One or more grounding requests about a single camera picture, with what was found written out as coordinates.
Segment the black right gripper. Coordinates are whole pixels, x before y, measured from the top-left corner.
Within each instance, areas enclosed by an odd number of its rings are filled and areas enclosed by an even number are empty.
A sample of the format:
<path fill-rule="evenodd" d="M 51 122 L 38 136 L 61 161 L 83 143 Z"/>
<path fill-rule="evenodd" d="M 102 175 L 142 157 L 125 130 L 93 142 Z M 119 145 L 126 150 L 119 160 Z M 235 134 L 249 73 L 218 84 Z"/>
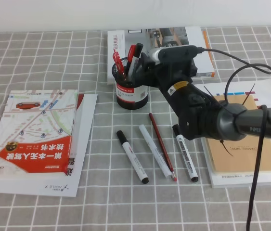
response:
<path fill-rule="evenodd" d="M 180 125 L 197 125 L 212 97 L 193 84 L 191 69 L 191 61 L 155 61 L 142 52 L 131 80 L 133 85 L 158 88 Z"/>

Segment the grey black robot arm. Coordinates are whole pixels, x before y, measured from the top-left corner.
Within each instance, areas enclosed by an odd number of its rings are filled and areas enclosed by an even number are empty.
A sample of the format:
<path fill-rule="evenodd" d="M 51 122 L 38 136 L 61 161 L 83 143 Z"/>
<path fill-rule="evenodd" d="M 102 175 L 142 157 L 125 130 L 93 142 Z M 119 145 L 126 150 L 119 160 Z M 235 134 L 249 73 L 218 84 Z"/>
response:
<path fill-rule="evenodd" d="M 271 108 L 248 110 L 239 103 L 218 102 L 193 85 L 190 69 L 196 55 L 197 51 L 142 53 L 133 82 L 160 90 L 188 140 L 239 141 L 246 135 L 271 138 Z"/>

